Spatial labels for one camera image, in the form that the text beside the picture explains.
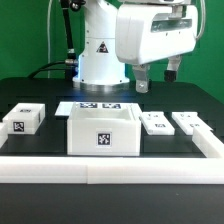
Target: sticker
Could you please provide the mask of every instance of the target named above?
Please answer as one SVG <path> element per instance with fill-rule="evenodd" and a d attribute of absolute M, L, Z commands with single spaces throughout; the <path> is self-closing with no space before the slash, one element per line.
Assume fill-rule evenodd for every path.
<path fill-rule="evenodd" d="M 97 103 L 80 103 L 80 108 L 97 108 Z"/>
<path fill-rule="evenodd" d="M 199 124 L 189 124 L 192 128 L 193 127 L 199 127 L 200 125 Z"/>
<path fill-rule="evenodd" d="M 24 122 L 13 122 L 14 132 L 24 132 Z"/>
<path fill-rule="evenodd" d="M 112 133 L 111 132 L 98 132 L 97 133 L 97 146 L 111 147 L 112 146 Z"/>
<path fill-rule="evenodd" d="M 102 44 L 99 46 L 99 48 L 97 49 L 98 53 L 109 53 L 106 47 L 106 44 L 104 42 L 102 42 Z"/>
<path fill-rule="evenodd" d="M 29 110 L 29 109 L 21 109 L 20 112 L 21 113 L 30 113 L 31 110 Z"/>
<path fill-rule="evenodd" d="M 165 128 L 165 127 L 166 127 L 165 124 L 155 124 L 155 126 L 156 126 L 157 128 Z"/>
<path fill-rule="evenodd" d="M 119 103 L 103 103 L 103 108 L 121 109 L 121 105 Z"/>

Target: white rectangular block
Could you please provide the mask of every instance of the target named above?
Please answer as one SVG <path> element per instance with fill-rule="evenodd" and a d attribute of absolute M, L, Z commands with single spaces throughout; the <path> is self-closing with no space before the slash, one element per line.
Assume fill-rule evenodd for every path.
<path fill-rule="evenodd" d="M 86 183 L 88 158 L 0 156 L 0 183 Z"/>
<path fill-rule="evenodd" d="M 74 102 L 60 102 L 55 116 L 69 116 Z"/>
<path fill-rule="evenodd" d="M 45 117 L 45 105 L 18 103 L 4 118 L 8 134 L 35 134 Z"/>
<path fill-rule="evenodd" d="M 205 130 L 212 130 L 204 121 L 198 117 L 197 112 L 173 112 L 172 118 L 185 132 L 186 135 L 193 135 L 194 127 L 201 127 Z"/>
<path fill-rule="evenodd" d="M 195 127 L 192 141 L 207 158 L 224 158 L 224 144 L 211 131 Z"/>
<path fill-rule="evenodd" d="M 214 158 L 98 158 L 87 169 L 88 184 L 224 183 L 223 159 Z"/>
<path fill-rule="evenodd" d="M 7 126 L 4 123 L 0 123 L 0 148 L 8 139 Z"/>
<path fill-rule="evenodd" d="M 175 129 L 163 112 L 143 112 L 140 118 L 149 135 L 174 135 Z"/>
<path fill-rule="evenodd" d="M 75 102 L 67 122 L 69 155 L 138 156 L 137 104 Z"/>

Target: black tabletop surface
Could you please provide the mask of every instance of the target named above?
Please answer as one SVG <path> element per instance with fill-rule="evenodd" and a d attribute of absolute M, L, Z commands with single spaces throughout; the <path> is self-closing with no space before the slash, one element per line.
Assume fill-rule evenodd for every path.
<path fill-rule="evenodd" d="M 223 140 L 224 105 L 196 85 L 153 82 L 147 94 L 130 89 L 97 93 L 60 79 L 0 81 L 0 119 L 17 103 L 45 103 L 46 118 L 33 136 L 9 135 L 0 154 L 66 156 L 67 118 L 55 117 L 60 101 L 138 103 L 164 111 L 175 136 L 142 131 L 141 157 L 202 157 L 190 136 L 171 119 L 173 111 L 196 111 Z M 0 223 L 223 223 L 223 185 L 1 184 Z"/>

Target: green background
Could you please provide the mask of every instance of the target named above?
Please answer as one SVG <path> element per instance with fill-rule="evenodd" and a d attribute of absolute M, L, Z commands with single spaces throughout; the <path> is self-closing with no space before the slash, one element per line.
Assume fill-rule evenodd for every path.
<path fill-rule="evenodd" d="M 110 3 L 118 6 L 116 0 Z M 48 0 L 1 1 L 0 15 L 0 79 L 24 77 L 47 63 Z M 178 80 L 198 85 L 224 103 L 224 1 L 206 1 L 205 34 L 194 52 L 183 57 Z M 83 11 L 70 11 L 73 39 L 77 53 L 84 45 Z M 62 11 L 58 0 L 53 1 L 51 13 L 52 61 L 66 58 L 66 41 Z M 167 60 L 152 63 L 150 77 L 163 80 Z M 127 76 L 133 74 L 127 66 Z"/>

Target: white box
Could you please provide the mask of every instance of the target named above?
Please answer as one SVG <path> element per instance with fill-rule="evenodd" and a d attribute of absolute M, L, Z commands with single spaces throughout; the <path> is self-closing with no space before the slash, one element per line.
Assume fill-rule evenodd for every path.
<path fill-rule="evenodd" d="M 175 129 L 161 111 L 143 112 L 141 121 L 149 135 L 174 135 Z"/>
<path fill-rule="evenodd" d="M 45 105 L 18 103 L 4 118 L 8 134 L 35 134 L 45 117 Z"/>
<path fill-rule="evenodd" d="M 0 123 L 0 148 L 3 146 L 3 144 L 8 139 L 8 133 L 7 133 L 7 125 L 4 123 Z"/>
<path fill-rule="evenodd" d="M 173 112 L 172 118 L 186 135 L 193 135 L 194 127 L 201 127 L 209 131 L 212 130 L 211 127 L 198 117 L 197 112 Z"/>
<path fill-rule="evenodd" d="M 138 156 L 138 104 L 74 103 L 67 122 L 69 155 Z"/>

